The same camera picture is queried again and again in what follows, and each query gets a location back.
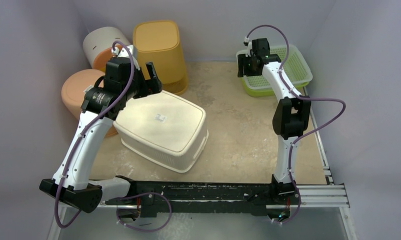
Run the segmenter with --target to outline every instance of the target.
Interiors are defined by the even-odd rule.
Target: yellow bin
[[[180,95],[187,90],[189,80],[179,27],[175,22],[161,20],[140,23],[134,28],[133,44],[146,79],[149,73],[145,63],[153,62],[165,91]]]

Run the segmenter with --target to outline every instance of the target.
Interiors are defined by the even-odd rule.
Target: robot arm
[[[238,77],[263,76],[271,85],[278,100],[278,106],[272,119],[272,126],[278,138],[277,166],[272,175],[272,185],[277,196],[292,195],[295,188],[289,176],[295,178],[295,162],[298,143],[293,146],[292,157],[289,150],[293,141],[302,136],[308,127],[311,101],[297,99],[291,91],[301,93],[292,85],[286,72],[279,76],[281,60],[277,54],[270,54],[270,45],[266,38],[245,43],[247,49],[237,55]]]
[[[136,50],[132,45],[128,48],[132,54],[135,53]],[[162,90],[162,84],[153,63],[146,63],[151,79],[145,80],[142,70],[133,56],[134,76],[125,96],[82,136],[83,129],[118,98],[129,81],[131,69],[129,55],[124,49],[121,52],[118,52],[118,48],[115,49],[116,51],[112,51],[112,53],[117,57],[113,57],[107,62],[105,76],[99,78],[94,87],[84,96],[78,128],[62,164],[52,179],[42,180],[39,186],[40,190],[55,198],[63,177],[59,200],[86,213],[92,212],[100,202],[125,197],[128,194],[130,183],[126,179],[114,177],[108,180],[89,181],[92,166],[107,131],[112,127],[119,111],[126,106],[127,100],[157,94]],[[80,143],[70,159],[67,174],[63,176],[72,148],[80,138]]]

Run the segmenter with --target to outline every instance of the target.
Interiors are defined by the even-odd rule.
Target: perforated basket
[[[271,46],[270,53],[277,54],[281,60],[286,56],[286,46]],[[244,54],[246,50],[237,52],[237,55]],[[304,57],[298,48],[289,44],[289,57],[283,66],[287,77],[296,88],[302,88],[311,82],[313,75]],[[252,97],[273,96],[274,91],[270,83],[263,76],[244,76],[241,79],[243,88]]]

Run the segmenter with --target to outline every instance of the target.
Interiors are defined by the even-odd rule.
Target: white label
[[[155,116],[155,120],[161,122],[161,123],[165,123],[165,121],[167,120],[167,116],[161,115],[161,114],[157,114]]]
[[[90,89],[92,89],[94,86],[90,85],[88,86],[83,92],[86,94]]]

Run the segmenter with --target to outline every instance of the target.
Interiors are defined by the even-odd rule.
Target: white basket
[[[238,51],[236,54],[236,59],[237,55],[245,54],[246,51],[247,50]],[[270,47],[270,54],[277,54],[281,60],[285,58],[286,51],[286,45]],[[313,74],[311,73],[311,70],[308,67],[304,57],[298,48],[292,44],[289,44],[289,56],[283,66],[283,69],[295,87],[305,86],[313,79]],[[243,80],[246,86],[253,91],[271,90],[272,92],[270,83],[263,76],[244,76]]]
[[[164,168],[190,170],[209,136],[205,110],[166,91],[126,105],[113,123],[122,144]]]

